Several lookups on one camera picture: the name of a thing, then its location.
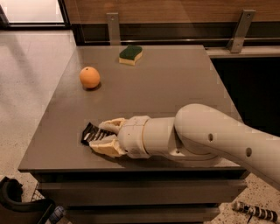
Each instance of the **tabletop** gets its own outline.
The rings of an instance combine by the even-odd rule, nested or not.
[[[97,155],[81,144],[81,133],[89,122],[175,116],[190,103],[205,104],[239,119],[202,45],[146,45],[135,66],[118,62],[125,47],[76,48],[18,167],[21,172],[184,170],[190,168],[188,163],[164,158]],[[101,85],[94,90],[86,90],[79,79],[81,69],[88,66],[101,76]],[[218,165],[236,164],[222,159]]]

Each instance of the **sponge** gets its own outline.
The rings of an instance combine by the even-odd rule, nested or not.
[[[138,45],[128,45],[119,55],[119,62],[134,66],[142,57],[142,47]]]

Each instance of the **gray table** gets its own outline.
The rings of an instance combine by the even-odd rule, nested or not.
[[[67,207],[73,223],[211,220],[219,211],[209,205],[231,201],[246,187],[240,166],[225,159],[197,167],[161,157],[111,159],[80,143],[88,122],[175,116],[189,103],[239,117],[203,46],[144,46],[135,66],[118,63],[123,48],[76,49],[18,169],[30,172],[44,195]],[[85,66],[100,72],[95,90],[80,83]],[[104,206],[106,218],[103,210],[92,212]]]

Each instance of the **tiled floor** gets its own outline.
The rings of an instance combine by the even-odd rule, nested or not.
[[[18,172],[18,165],[75,47],[70,31],[0,31],[0,179],[24,184],[24,201],[31,200],[36,181]],[[280,211],[280,192],[255,175],[246,181],[238,200]],[[222,204],[208,224],[247,223],[248,218]],[[270,222],[253,217],[250,223]]]

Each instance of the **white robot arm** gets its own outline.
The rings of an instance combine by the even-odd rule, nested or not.
[[[280,137],[252,129],[205,105],[184,106],[175,117],[132,117],[121,127],[118,140],[131,158],[226,158],[280,190]]]

